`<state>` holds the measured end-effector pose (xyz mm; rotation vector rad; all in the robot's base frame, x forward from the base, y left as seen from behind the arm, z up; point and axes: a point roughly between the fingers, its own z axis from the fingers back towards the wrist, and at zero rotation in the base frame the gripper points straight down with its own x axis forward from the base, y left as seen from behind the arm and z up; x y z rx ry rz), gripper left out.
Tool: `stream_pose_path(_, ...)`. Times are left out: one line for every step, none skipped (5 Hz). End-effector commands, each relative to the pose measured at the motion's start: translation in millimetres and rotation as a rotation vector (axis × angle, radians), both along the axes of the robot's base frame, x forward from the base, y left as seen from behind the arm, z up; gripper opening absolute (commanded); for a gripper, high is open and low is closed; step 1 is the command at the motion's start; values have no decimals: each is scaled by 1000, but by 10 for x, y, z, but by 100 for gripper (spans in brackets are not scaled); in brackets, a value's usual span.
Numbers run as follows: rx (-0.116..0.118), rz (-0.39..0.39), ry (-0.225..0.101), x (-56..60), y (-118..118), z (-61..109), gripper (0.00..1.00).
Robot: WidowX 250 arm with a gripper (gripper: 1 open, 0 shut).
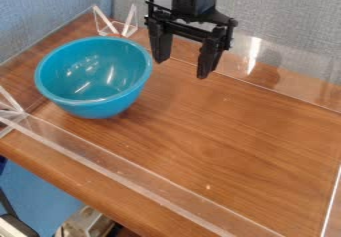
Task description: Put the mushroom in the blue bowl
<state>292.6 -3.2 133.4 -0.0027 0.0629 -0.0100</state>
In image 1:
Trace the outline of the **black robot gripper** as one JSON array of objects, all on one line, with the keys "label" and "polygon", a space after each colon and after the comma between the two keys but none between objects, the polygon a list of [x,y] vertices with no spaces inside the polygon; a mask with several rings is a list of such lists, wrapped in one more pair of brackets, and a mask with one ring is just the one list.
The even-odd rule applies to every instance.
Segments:
[{"label": "black robot gripper", "polygon": [[196,76],[215,70],[223,50],[231,47],[234,18],[216,10],[216,0],[146,0],[150,44],[158,63],[171,56],[172,36],[202,42]]}]

